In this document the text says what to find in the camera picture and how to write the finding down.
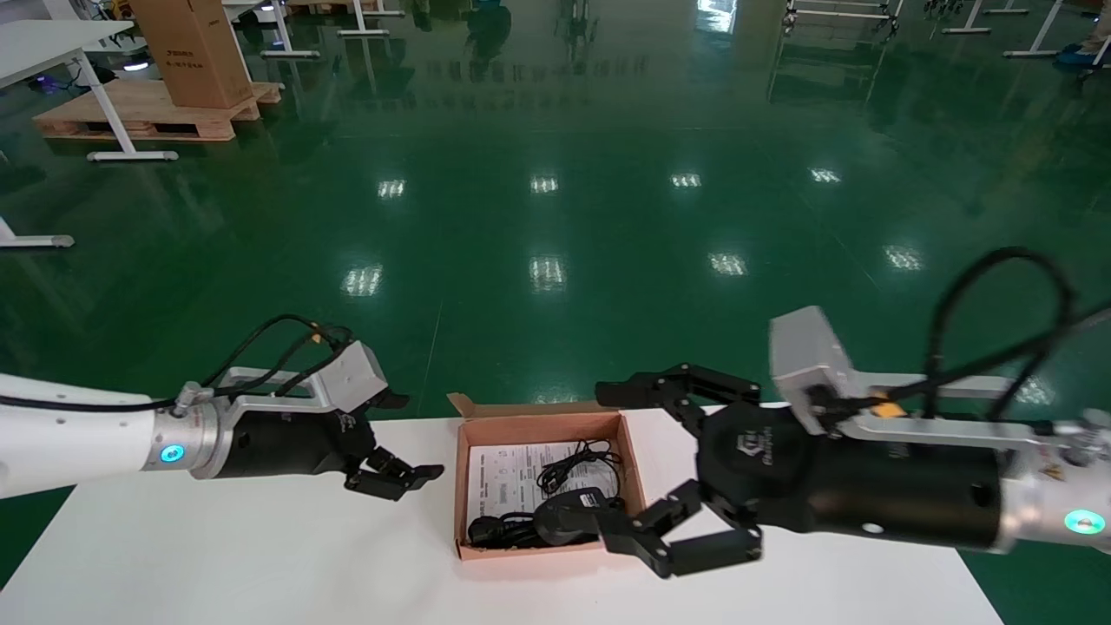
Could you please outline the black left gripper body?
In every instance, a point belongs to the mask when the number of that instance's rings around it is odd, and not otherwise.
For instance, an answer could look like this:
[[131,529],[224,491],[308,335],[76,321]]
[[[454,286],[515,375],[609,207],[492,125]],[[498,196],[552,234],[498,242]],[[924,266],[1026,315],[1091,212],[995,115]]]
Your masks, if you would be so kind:
[[359,415],[248,411],[233,429],[226,462],[214,478],[349,472],[370,451],[371,427]]

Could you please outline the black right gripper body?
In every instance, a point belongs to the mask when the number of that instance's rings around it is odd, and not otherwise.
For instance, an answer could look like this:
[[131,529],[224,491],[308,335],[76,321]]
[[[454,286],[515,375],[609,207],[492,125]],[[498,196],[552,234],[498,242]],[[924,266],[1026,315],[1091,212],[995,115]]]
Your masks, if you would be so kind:
[[703,419],[697,478],[728,523],[991,550],[1003,518],[994,451],[813,436],[790,409]]

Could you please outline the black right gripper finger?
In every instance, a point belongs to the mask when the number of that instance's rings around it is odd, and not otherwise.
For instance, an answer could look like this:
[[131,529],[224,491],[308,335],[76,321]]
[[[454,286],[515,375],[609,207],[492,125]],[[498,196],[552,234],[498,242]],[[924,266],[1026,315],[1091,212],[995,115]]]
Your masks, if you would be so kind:
[[635,372],[623,381],[599,381],[595,403],[608,409],[662,409],[691,435],[700,435],[711,406],[730,406],[738,401],[760,404],[762,389],[754,381],[688,363],[662,372]]
[[612,554],[638,558],[659,578],[668,579],[757,562],[763,555],[763,533],[742,518],[731,530],[668,542],[667,534],[694,517],[709,501],[699,480],[687,480],[665,497],[633,516],[595,508],[595,534]]

